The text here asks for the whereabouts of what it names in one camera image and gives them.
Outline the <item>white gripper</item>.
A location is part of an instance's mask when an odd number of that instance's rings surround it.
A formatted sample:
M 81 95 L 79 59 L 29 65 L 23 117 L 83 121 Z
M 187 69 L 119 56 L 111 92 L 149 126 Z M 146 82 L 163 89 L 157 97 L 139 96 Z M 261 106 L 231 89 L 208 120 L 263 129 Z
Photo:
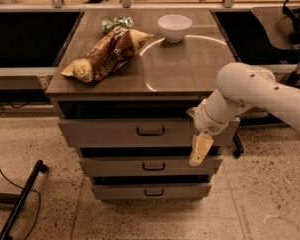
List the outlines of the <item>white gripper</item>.
M 199 166 L 208 154 L 213 145 L 211 136 L 219 135 L 229 125 L 228 121 L 220 123 L 213 119 L 206 110 L 206 103 L 207 100 L 204 99 L 198 106 L 186 111 L 193 119 L 195 128 L 200 132 L 192 138 L 192 151 L 189 159 L 189 165 L 192 167 Z

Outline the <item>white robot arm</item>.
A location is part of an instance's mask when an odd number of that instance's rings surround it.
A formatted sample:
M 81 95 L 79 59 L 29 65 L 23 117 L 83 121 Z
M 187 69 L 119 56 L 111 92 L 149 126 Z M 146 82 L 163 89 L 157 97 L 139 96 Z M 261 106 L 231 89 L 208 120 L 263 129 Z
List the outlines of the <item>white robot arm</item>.
M 212 147 L 213 137 L 253 107 L 266 110 L 300 132 L 300 89 L 278 83 L 270 70 L 230 63 L 219 70 L 216 85 L 208 98 L 187 110 L 199 131 L 192 138 L 190 166 L 200 165 Z

